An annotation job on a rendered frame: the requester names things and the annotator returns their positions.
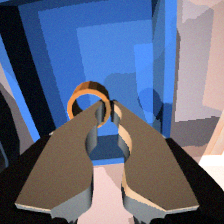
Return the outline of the blue open crate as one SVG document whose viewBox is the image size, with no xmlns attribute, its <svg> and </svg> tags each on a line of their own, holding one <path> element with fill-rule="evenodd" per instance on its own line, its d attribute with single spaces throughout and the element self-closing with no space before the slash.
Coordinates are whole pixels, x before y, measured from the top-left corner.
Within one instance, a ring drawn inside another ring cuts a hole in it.
<svg viewBox="0 0 224 224">
<path fill-rule="evenodd" d="M 87 81 L 170 138 L 176 28 L 177 0 L 0 0 L 0 63 L 34 142 Z M 117 138 L 109 117 L 94 166 L 124 163 Z"/>
</svg>

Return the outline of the orange bushing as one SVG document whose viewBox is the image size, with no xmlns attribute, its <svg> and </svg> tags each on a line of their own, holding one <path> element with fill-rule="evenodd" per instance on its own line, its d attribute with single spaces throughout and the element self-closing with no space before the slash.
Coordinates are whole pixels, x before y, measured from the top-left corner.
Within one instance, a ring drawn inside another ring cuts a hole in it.
<svg viewBox="0 0 224 224">
<path fill-rule="evenodd" d="M 76 87 L 67 106 L 67 112 L 69 118 L 72 119 L 73 117 L 84 111 L 78 106 L 76 100 L 77 97 L 83 94 L 95 94 L 105 102 L 106 108 L 105 108 L 104 122 L 102 122 L 98 126 L 98 128 L 101 127 L 107 122 L 107 120 L 110 117 L 111 113 L 110 97 L 107 89 L 102 84 L 95 81 L 83 82 Z"/>
</svg>

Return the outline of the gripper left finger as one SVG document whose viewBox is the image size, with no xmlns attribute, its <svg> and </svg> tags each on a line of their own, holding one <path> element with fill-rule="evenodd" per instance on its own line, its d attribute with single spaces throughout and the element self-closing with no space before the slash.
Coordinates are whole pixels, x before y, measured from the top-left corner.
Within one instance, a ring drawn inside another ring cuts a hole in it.
<svg viewBox="0 0 224 224">
<path fill-rule="evenodd" d="M 55 217 L 77 224 L 92 206 L 88 156 L 98 144 L 105 108 L 100 99 L 44 134 L 0 173 L 0 224 L 49 224 Z"/>
</svg>

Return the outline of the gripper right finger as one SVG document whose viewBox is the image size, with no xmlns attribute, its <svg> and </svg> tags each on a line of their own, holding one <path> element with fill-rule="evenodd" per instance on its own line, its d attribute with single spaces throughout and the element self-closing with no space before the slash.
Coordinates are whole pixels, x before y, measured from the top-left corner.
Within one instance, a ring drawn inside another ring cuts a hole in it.
<svg viewBox="0 0 224 224">
<path fill-rule="evenodd" d="M 134 224 L 153 218 L 167 224 L 224 224 L 224 190 L 212 176 L 172 138 L 117 100 L 110 105 L 111 122 L 119 127 L 117 144 L 125 154 L 122 202 Z"/>
</svg>

